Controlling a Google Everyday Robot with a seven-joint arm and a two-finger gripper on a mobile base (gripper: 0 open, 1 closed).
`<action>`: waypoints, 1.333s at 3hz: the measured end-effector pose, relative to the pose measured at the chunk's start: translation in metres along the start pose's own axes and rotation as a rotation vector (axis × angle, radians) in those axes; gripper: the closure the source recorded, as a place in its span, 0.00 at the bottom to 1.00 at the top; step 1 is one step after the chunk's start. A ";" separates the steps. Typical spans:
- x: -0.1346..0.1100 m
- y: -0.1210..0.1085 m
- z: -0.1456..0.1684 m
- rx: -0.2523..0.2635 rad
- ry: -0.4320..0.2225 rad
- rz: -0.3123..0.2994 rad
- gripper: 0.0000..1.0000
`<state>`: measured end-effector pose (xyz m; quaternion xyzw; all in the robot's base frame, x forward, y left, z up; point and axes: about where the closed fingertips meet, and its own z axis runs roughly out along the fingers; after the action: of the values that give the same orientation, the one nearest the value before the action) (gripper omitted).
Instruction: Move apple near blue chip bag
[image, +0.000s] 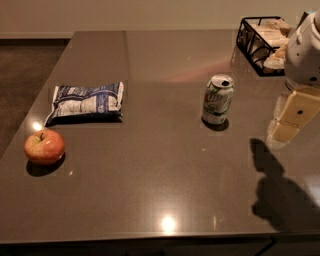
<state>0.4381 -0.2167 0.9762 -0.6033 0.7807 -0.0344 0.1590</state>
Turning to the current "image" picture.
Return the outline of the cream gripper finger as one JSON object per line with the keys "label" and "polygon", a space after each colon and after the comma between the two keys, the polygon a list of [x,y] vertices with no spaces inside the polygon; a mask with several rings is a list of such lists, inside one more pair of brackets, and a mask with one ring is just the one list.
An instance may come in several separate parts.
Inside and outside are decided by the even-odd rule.
{"label": "cream gripper finger", "polygon": [[269,137],[281,143],[290,142],[320,112],[320,89],[298,86],[291,91],[277,120],[269,125]]}
{"label": "cream gripper finger", "polygon": [[273,112],[273,118],[275,120],[277,120],[280,114],[282,113],[288,97],[289,97],[288,93],[281,93],[280,96],[277,98],[277,101],[274,107],[274,112]]}

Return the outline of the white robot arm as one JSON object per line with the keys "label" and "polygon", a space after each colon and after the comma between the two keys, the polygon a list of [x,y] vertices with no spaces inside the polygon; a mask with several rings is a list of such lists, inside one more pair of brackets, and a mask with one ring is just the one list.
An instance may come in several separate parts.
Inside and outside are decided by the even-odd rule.
{"label": "white robot arm", "polygon": [[291,141],[320,112],[320,10],[304,14],[285,53],[285,85],[268,128],[270,139]]}

